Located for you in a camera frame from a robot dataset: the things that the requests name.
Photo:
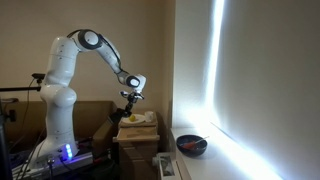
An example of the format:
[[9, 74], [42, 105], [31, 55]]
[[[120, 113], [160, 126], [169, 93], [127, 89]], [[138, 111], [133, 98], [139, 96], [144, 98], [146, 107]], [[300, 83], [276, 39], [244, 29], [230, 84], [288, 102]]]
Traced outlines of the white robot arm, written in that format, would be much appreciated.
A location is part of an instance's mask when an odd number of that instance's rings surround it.
[[57, 37], [52, 44], [47, 73], [40, 90], [40, 97], [46, 103], [46, 138], [35, 148], [29, 168], [47, 166], [49, 157], [70, 161], [78, 153], [73, 132], [73, 108], [76, 92], [69, 87], [73, 78], [77, 55], [96, 51], [116, 74], [118, 81], [132, 89], [121, 92], [128, 100], [124, 116], [131, 115], [131, 109], [138, 99], [143, 99], [146, 84], [143, 75], [131, 75], [121, 68], [120, 55], [103, 35], [89, 29], [75, 30], [67, 37]]

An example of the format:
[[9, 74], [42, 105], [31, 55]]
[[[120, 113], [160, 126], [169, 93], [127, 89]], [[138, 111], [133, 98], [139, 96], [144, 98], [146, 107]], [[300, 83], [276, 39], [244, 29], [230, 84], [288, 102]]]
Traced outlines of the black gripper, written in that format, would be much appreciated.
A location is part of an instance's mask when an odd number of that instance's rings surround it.
[[126, 92], [126, 91], [121, 91], [120, 92], [121, 96], [126, 98], [128, 103], [125, 107], [126, 110], [131, 110], [133, 105], [138, 101], [138, 100], [143, 100], [144, 96], [141, 93], [137, 92]]

